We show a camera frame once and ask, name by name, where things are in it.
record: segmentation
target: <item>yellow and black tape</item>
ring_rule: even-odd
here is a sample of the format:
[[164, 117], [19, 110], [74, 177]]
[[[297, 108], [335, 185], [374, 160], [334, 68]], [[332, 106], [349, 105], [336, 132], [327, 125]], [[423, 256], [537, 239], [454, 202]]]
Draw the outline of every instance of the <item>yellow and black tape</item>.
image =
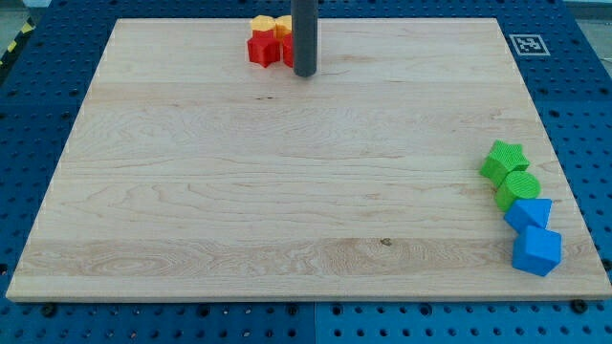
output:
[[28, 18], [26, 24], [23, 25], [15, 39], [13, 39], [13, 41], [7, 47], [7, 50], [2, 55], [2, 58], [0, 58], [0, 85], [4, 83], [4, 80], [9, 75], [12, 65], [17, 60], [17, 57], [21, 54], [21, 51], [23, 51], [25, 48], [26, 43], [28, 43], [34, 29], [34, 22], [31, 18]]

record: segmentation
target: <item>blue block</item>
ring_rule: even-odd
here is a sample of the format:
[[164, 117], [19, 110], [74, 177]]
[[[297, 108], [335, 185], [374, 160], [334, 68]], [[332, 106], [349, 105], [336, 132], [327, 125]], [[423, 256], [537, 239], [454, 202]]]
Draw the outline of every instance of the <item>blue block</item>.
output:
[[527, 226], [546, 228], [553, 201], [549, 199], [516, 200], [504, 220], [519, 234]]
[[546, 276], [561, 262], [561, 235], [527, 226], [514, 241], [513, 267]]

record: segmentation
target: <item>stack of blocks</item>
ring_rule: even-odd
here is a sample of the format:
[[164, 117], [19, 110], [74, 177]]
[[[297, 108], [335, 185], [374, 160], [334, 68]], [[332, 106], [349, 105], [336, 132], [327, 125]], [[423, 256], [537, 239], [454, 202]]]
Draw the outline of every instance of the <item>stack of blocks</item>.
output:
[[507, 211], [504, 219], [516, 230], [513, 267], [546, 276], [561, 262], [561, 235], [546, 229], [553, 201], [538, 199], [540, 185], [529, 172], [529, 161], [520, 144], [497, 140], [480, 174], [489, 178], [497, 192], [497, 206]]
[[282, 49], [283, 62], [294, 67], [294, 38], [292, 17], [283, 15], [276, 19], [267, 15], [257, 15], [251, 21], [252, 37], [247, 41], [249, 61], [264, 68], [280, 61]]

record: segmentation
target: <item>green block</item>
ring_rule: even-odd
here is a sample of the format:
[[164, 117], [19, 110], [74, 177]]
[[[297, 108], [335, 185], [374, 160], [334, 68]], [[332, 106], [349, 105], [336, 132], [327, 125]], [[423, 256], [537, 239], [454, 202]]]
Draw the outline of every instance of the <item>green block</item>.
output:
[[525, 171], [514, 171], [506, 176], [495, 194], [497, 206], [508, 211], [516, 200], [530, 200], [539, 196], [540, 185], [537, 178]]
[[527, 167], [529, 161], [523, 155], [521, 144], [508, 144], [496, 140], [480, 169], [480, 174], [489, 178], [495, 187], [499, 187], [509, 173], [524, 171]]

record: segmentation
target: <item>wooden board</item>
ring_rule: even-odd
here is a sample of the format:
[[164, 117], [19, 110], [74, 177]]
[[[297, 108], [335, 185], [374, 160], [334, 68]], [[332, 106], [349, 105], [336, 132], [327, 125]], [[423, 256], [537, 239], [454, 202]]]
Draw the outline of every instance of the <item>wooden board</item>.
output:
[[[302, 79], [246, 61], [247, 20], [120, 20], [8, 298], [611, 296], [495, 20], [320, 30]], [[546, 278], [511, 267], [515, 233], [478, 175], [496, 139], [524, 144], [555, 201]]]

